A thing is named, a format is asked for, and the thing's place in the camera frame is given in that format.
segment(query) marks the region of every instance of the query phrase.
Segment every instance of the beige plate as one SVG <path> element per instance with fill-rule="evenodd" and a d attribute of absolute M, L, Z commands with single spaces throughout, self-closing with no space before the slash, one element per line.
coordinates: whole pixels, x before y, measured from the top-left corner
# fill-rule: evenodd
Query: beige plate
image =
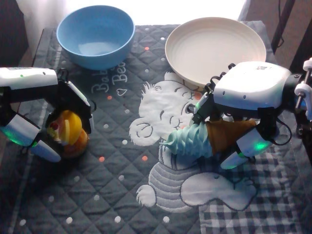
<path fill-rule="evenodd" d="M 226 18 L 200 18 L 177 27 L 165 52 L 172 69 L 184 80 L 204 87 L 228 65 L 266 60 L 266 48 L 250 27 Z"/>

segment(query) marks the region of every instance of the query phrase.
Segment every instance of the toy burger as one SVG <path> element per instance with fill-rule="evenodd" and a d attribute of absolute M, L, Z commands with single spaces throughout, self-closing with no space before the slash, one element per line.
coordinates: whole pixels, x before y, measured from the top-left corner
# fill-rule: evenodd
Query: toy burger
<path fill-rule="evenodd" d="M 81 155 L 88 144 L 89 137 L 82 128 L 81 119 L 71 111 L 63 111 L 50 123 L 48 134 L 64 146 L 63 158 Z"/>

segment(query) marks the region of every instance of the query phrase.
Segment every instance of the plate rim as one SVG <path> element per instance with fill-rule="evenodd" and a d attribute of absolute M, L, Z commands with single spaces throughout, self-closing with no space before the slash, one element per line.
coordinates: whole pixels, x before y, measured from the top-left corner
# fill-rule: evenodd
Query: plate rim
<path fill-rule="evenodd" d="M 254 30 L 252 29 L 251 27 L 245 25 L 244 23 L 240 22 L 240 21 L 237 21 L 237 20 L 234 20 L 234 19 L 229 19 L 229 18 L 224 18 L 224 17 L 201 17 L 201 18 L 197 18 L 197 19 L 193 19 L 193 20 L 190 20 L 188 22 L 185 22 L 181 25 L 179 25 L 178 27 L 176 27 L 171 33 L 170 35 L 168 36 L 167 40 L 166 40 L 166 44 L 165 44 L 165 56 L 166 56 L 166 59 L 170 65 L 170 67 L 172 68 L 172 70 L 179 76 L 181 77 L 182 79 L 184 79 L 185 81 L 189 82 L 190 84 L 193 84 L 193 85 L 197 85 L 198 87 L 201 87 L 201 88 L 204 88 L 206 84 L 202 84 L 202 83 L 199 83 L 199 82 L 196 82 L 194 80 L 191 80 L 187 77 L 185 77 L 184 75 L 182 75 L 180 72 L 177 71 L 177 69 L 172 65 L 172 63 L 170 62 L 170 60 L 168 59 L 168 41 L 170 39 L 170 37 L 172 37 L 172 34 L 174 34 L 177 30 L 179 30 L 182 26 L 185 26 L 185 25 L 188 25 L 190 23 L 193 23 L 195 21 L 202 21 L 202 20 L 224 20 L 224 21 L 231 21 L 231 22 L 234 22 L 234 23 L 238 23 L 240 25 L 242 25 L 242 27 L 245 27 L 247 28 L 247 30 L 249 30 L 250 32 L 253 32 L 257 37 L 258 39 L 262 42 L 261 45 L 262 45 L 262 49 L 264 49 L 263 51 L 265 52 L 264 53 L 264 61 L 261 61 L 261 62 L 265 62 L 266 61 L 266 58 L 267 58 L 267 52 L 266 52 L 266 47 L 265 47 L 265 44 L 264 44 L 264 41 L 262 40 L 262 38 L 259 36 L 259 34 Z"/>

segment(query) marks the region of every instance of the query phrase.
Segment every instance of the quilted fabric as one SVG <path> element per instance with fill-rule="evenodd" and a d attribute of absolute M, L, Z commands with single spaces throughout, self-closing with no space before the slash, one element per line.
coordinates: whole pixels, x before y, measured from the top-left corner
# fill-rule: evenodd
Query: quilted fabric
<path fill-rule="evenodd" d="M 258 33 L 265 30 L 261 22 L 246 24 Z M 173 97 L 157 96 L 143 104 L 149 89 L 175 82 L 189 90 L 191 100 L 198 95 L 197 87 L 168 73 L 164 45 L 175 27 L 137 26 L 128 58 L 101 72 L 72 64 L 58 45 L 55 30 L 44 30 L 34 66 L 70 71 L 69 79 L 97 103 L 95 130 L 79 159 L 53 164 L 28 155 L 5 233 L 304 233 L 283 148 L 271 147 L 255 165 L 224 171 L 213 158 L 185 165 L 185 159 L 159 147 L 162 130 L 157 127 L 152 130 L 158 132 L 156 137 L 146 135 L 154 125 L 139 121 L 153 116 L 143 117 L 142 112 L 154 115 L 158 102 L 168 103 Z M 267 46 L 267 61 L 276 63 L 266 34 L 260 36 Z M 36 114 L 32 106 L 28 115 L 42 124 L 51 107 L 43 100 L 36 103 L 43 108 Z M 132 126 L 141 125 L 131 134 Z M 209 185 L 212 192 L 205 197 L 212 199 L 185 202 L 186 183 L 197 190 Z M 228 199 L 234 193 L 240 194 L 238 198 Z"/>

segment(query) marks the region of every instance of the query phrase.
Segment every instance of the checkered fabric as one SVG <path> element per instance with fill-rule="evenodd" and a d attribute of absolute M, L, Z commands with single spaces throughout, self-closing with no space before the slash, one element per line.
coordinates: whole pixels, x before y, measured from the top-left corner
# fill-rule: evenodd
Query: checkered fabric
<path fill-rule="evenodd" d="M 246 24 L 257 32 L 265 30 L 259 21 Z M 45 40 L 40 43 L 34 66 L 69 70 L 69 79 L 97 103 L 95 130 L 79 159 L 53 164 L 28 156 L 16 217 L 13 215 L 5 233 L 301 233 L 282 156 L 275 147 L 257 156 L 255 165 L 246 163 L 224 171 L 213 159 L 201 159 L 199 167 L 189 169 L 192 175 L 218 173 L 233 184 L 251 178 L 257 194 L 244 211 L 235 211 L 221 200 L 180 213 L 137 202 L 136 192 L 149 184 L 150 174 L 162 170 L 168 180 L 180 173 L 159 161 L 158 143 L 141 147 L 129 137 L 129 126 L 138 118 L 143 84 L 160 82 L 171 71 L 164 46 L 175 27 L 137 26 L 128 58 L 102 72 L 72 64 L 57 43 L 55 29 L 44 31 Z M 266 34 L 260 36 L 267 45 L 268 61 L 275 63 Z M 50 106 L 46 109 L 46 113 L 51 111 Z M 38 122 L 35 110 L 36 105 L 29 117 Z"/>

